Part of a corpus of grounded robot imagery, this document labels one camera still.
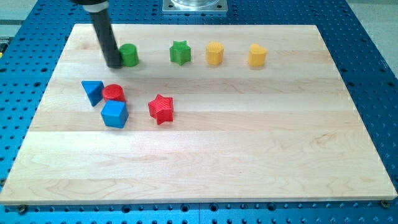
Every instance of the blue triangle block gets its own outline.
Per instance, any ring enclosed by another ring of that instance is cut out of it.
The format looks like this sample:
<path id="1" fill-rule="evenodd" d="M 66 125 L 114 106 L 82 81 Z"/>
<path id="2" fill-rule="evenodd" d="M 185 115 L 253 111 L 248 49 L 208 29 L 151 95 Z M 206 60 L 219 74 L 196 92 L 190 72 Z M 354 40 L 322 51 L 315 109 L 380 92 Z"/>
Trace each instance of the blue triangle block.
<path id="1" fill-rule="evenodd" d="M 81 85 L 83 85 L 92 106 L 102 100 L 102 89 L 104 88 L 102 81 L 81 81 Z"/>

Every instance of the red star block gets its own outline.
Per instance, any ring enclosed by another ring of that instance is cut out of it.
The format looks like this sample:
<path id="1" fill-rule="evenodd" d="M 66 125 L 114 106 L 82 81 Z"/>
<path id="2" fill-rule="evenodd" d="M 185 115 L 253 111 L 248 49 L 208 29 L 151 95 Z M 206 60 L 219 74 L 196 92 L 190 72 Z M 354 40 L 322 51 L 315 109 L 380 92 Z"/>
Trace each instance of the red star block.
<path id="1" fill-rule="evenodd" d="M 149 114 L 155 118 L 157 124 L 162 124 L 165 121 L 173 121 L 173 98 L 163 97 L 158 94 L 155 100 L 148 103 Z"/>

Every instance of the green cylinder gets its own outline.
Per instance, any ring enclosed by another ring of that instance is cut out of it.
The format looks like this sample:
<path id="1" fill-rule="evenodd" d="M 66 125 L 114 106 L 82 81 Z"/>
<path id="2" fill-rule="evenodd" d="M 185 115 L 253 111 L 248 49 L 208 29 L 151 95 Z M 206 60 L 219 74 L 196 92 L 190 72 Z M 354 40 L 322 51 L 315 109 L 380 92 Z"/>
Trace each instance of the green cylinder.
<path id="1" fill-rule="evenodd" d="M 127 67 L 134 67 L 138 65 L 137 47 L 134 44 L 123 44 L 120 49 L 123 64 Z"/>

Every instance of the wooden tabletop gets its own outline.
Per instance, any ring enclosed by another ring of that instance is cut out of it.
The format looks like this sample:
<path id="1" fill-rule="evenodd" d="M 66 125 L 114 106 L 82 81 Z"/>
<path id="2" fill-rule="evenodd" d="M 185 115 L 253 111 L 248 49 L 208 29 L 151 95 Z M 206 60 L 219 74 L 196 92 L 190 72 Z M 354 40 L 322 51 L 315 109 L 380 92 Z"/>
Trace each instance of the wooden tabletop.
<path id="1" fill-rule="evenodd" d="M 77 24 L 0 194 L 14 204 L 393 199 L 394 186 L 316 26 L 115 25 L 140 64 L 106 67 Z M 170 63 L 173 40 L 192 62 Z M 224 45 L 219 66 L 205 61 Z M 248 65 L 249 46 L 268 49 Z M 124 88 L 124 129 L 104 126 L 82 80 Z M 148 102 L 174 98 L 156 125 Z"/>

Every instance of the red cylinder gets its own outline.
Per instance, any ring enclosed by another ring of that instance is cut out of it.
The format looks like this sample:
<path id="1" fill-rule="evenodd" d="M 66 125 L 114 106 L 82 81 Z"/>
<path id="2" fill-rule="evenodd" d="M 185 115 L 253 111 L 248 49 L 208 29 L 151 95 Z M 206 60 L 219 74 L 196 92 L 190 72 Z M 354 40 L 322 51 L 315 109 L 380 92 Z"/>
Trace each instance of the red cylinder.
<path id="1" fill-rule="evenodd" d="M 123 88 L 117 84 L 111 84 L 106 86 L 102 90 L 102 96 L 105 101 L 114 100 L 114 101 L 126 102 L 123 93 Z"/>

